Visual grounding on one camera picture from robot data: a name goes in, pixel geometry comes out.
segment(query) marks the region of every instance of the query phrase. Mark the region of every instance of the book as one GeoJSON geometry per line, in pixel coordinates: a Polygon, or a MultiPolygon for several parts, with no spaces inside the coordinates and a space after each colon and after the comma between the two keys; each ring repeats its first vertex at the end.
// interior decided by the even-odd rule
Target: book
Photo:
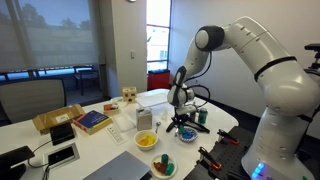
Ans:
{"type": "Polygon", "coordinates": [[[81,115],[74,120],[74,125],[88,134],[93,134],[112,122],[112,118],[95,110],[81,115]]]}

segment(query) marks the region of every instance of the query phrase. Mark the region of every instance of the white table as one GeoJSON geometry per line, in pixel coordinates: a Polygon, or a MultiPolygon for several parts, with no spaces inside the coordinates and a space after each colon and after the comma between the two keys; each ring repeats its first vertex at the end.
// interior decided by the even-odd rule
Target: white table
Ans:
{"type": "MultiPolygon", "coordinates": [[[[137,96],[150,96],[158,93],[167,94],[168,90],[153,90],[140,93],[137,96]]],[[[204,102],[199,98],[196,98],[195,101],[197,105],[204,102]]],[[[86,112],[96,110],[102,113],[104,104],[106,104],[106,102],[85,106],[83,109],[86,112]]],[[[93,135],[88,135],[78,127],[73,126],[76,131],[76,137],[73,140],[57,146],[52,146],[51,143],[43,146],[35,152],[35,157],[31,159],[31,164],[41,165],[43,163],[43,154],[48,154],[56,149],[75,143],[80,159],[66,164],[61,168],[52,169],[49,176],[50,180],[83,179],[124,151],[128,151],[148,165],[154,156],[163,153],[168,154],[176,160],[178,166],[177,172],[172,179],[180,180],[186,177],[194,168],[196,161],[200,157],[200,154],[198,153],[200,146],[210,151],[213,148],[215,141],[218,139],[218,129],[223,129],[228,132],[233,126],[238,125],[237,120],[222,109],[210,103],[207,103],[204,107],[208,110],[205,126],[210,129],[211,132],[210,134],[199,133],[198,139],[192,143],[184,143],[177,137],[174,137],[175,129],[170,133],[165,131],[171,123],[170,117],[173,116],[173,107],[169,103],[164,103],[152,107],[153,129],[155,129],[155,123],[158,121],[161,121],[161,126],[158,128],[159,141],[155,148],[150,151],[141,151],[135,145],[133,137],[137,133],[136,129],[122,133],[122,136],[125,137],[127,141],[117,146],[105,129],[102,129],[93,135]]],[[[135,119],[135,110],[137,108],[139,108],[138,104],[129,104],[121,109],[121,111],[122,113],[129,115],[132,119],[135,119]]],[[[31,120],[1,127],[0,137],[0,154],[24,145],[27,145],[31,150],[34,150],[51,139],[50,135],[40,136],[31,120]]],[[[42,179],[42,176],[43,168],[34,169],[27,165],[27,171],[22,179],[40,180],[42,179]]]]}

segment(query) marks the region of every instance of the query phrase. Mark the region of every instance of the white wall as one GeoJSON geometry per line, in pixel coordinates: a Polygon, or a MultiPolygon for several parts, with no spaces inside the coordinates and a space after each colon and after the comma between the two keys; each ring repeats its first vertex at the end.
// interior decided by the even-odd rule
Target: white wall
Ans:
{"type": "MultiPolygon", "coordinates": [[[[268,29],[298,63],[307,68],[315,53],[304,50],[320,43],[319,0],[172,0],[172,30],[169,69],[183,64],[190,40],[204,25],[225,26],[242,16],[250,16],[268,29]]],[[[213,53],[211,69],[199,78],[211,91],[211,99],[261,116],[265,101],[251,71],[234,50],[213,53]]],[[[205,91],[196,90],[205,96],[205,91]]],[[[320,138],[320,116],[310,125],[308,134],[320,138]]]]}
{"type": "Polygon", "coordinates": [[[122,96],[122,87],[147,90],[146,0],[101,0],[109,96],[122,96]],[[135,52],[131,59],[130,52],[135,52]]]}

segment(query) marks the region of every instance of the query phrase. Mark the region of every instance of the black chair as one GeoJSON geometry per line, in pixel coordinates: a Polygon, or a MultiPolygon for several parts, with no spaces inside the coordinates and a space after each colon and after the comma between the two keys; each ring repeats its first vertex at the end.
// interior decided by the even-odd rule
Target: black chair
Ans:
{"type": "Polygon", "coordinates": [[[76,79],[76,86],[77,89],[79,89],[79,82],[80,82],[80,89],[81,89],[81,96],[83,96],[83,82],[86,80],[91,81],[99,81],[99,71],[95,69],[89,69],[89,70],[79,70],[78,73],[75,75],[76,79]]]}
{"type": "Polygon", "coordinates": [[[0,86],[0,106],[11,123],[66,106],[62,79],[36,79],[0,86]]]}

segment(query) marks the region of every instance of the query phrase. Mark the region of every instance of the power strip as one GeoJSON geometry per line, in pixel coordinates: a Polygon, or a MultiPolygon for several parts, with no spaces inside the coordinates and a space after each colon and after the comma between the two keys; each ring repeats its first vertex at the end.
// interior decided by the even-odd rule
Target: power strip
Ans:
{"type": "Polygon", "coordinates": [[[107,126],[106,131],[117,146],[127,141],[112,123],[107,126]]]}

